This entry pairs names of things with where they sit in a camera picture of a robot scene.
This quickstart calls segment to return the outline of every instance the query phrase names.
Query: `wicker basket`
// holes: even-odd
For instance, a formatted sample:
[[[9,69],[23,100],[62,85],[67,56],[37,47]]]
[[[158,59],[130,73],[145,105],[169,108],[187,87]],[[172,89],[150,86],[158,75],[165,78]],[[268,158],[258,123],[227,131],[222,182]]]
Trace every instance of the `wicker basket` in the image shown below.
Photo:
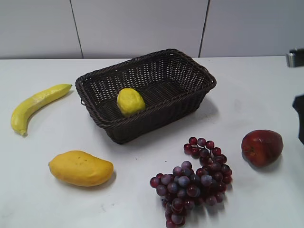
[[[147,54],[79,77],[76,89],[95,123],[123,144],[194,112],[216,85],[206,68],[176,49]],[[131,87],[146,110],[124,117],[119,91]]]

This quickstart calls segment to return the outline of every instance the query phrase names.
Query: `yellow banana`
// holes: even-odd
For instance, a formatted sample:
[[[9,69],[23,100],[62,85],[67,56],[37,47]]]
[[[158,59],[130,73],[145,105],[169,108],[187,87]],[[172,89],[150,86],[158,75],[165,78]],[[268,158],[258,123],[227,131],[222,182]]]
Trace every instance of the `yellow banana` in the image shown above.
[[[11,116],[11,127],[17,133],[27,135],[30,116],[43,106],[66,95],[71,87],[70,84],[59,84],[26,99],[14,110]]]

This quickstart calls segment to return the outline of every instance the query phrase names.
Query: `red apple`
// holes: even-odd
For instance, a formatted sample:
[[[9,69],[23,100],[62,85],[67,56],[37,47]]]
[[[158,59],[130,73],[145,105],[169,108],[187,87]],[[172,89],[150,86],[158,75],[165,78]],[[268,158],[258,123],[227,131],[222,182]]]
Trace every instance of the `red apple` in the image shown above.
[[[243,155],[256,167],[273,163],[282,153],[283,140],[279,133],[270,130],[249,132],[242,141]]]

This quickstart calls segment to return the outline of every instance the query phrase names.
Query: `lemon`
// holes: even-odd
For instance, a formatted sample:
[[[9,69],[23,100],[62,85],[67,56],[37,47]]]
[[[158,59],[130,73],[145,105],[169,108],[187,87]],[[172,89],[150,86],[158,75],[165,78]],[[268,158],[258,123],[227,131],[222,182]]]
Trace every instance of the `lemon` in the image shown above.
[[[50,161],[48,166],[57,179],[84,187],[105,183],[113,174],[111,162],[83,151],[68,151],[59,154]]]
[[[126,117],[146,108],[142,96],[132,88],[125,88],[119,92],[117,105],[121,113]]]

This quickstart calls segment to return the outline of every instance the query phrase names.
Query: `table surface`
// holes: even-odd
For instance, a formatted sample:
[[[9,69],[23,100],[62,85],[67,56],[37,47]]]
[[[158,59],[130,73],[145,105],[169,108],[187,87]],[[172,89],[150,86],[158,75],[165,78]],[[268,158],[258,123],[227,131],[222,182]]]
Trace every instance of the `table surface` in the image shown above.
[[[191,136],[213,140],[228,157],[232,187],[224,203],[198,208],[188,228],[304,227],[304,147],[297,139],[292,108],[304,93],[304,68],[287,68],[285,57],[196,58],[217,79],[200,108],[168,126],[126,144],[115,144],[98,128],[73,87],[30,120],[28,136],[11,129],[14,108],[25,98],[124,59],[0,60],[1,228],[161,228],[164,211],[149,180],[189,160]],[[261,170],[244,161],[245,134],[270,129],[282,135],[280,159]],[[114,164],[104,185],[81,188],[57,181],[48,162],[83,150]]]

